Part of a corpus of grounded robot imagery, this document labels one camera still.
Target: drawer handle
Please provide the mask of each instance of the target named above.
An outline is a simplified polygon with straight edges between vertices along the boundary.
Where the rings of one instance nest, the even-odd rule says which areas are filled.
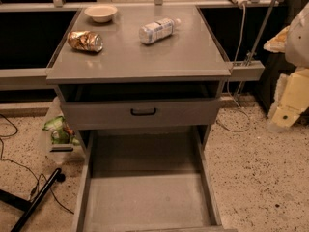
[[[131,115],[132,116],[152,116],[156,114],[156,108],[152,109],[145,109],[145,110],[137,110],[137,109],[131,109]]]

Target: floor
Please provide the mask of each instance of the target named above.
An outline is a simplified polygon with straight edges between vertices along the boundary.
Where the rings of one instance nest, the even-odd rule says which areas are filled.
[[[256,102],[243,101],[241,105],[245,113],[227,103],[220,110],[206,148],[223,227],[236,228],[238,232],[307,232],[309,127],[296,124],[281,133],[271,132],[267,116]],[[8,114],[18,127],[16,135],[3,137],[13,133],[14,128],[0,118],[4,142],[0,187],[28,199],[37,183],[30,171],[12,160],[31,168],[37,178],[41,173],[48,178],[61,167],[66,181],[55,183],[52,190],[64,206],[74,211],[83,163],[59,165],[46,156],[42,125],[47,107],[48,103],[38,105],[37,109],[0,105],[0,113]],[[20,216],[19,210],[0,202],[0,231],[10,231]],[[60,207],[49,192],[22,231],[67,232],[72,219],[73,215]]]

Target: gold can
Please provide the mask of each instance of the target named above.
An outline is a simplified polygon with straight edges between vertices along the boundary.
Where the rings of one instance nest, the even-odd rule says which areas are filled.
[[[68,33],[68,44],[78,50],[99,52],[103,49],[100,34],[91,31],[72,31]]]

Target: silver can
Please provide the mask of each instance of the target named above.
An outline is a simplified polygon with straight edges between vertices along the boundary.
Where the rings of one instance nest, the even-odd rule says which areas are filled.
[[[103,49],[102,37],[91,31],[72,31],[68,33],[68,44],[78,50],[99,52]]]

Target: countertop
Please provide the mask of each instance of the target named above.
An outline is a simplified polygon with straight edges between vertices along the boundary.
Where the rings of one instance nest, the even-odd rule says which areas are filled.
[[[93,22],[84,9],[71,31],[89,30],[103,38],[99,53],[72,49],[67,42],[52,68],[48,84],[133,81],[210,80],[229,76],[211,34],[195,5],[117,5],[113,21]],[[160,18],[179,18],[175,33],[151,45],[140,43],[141,26]]]

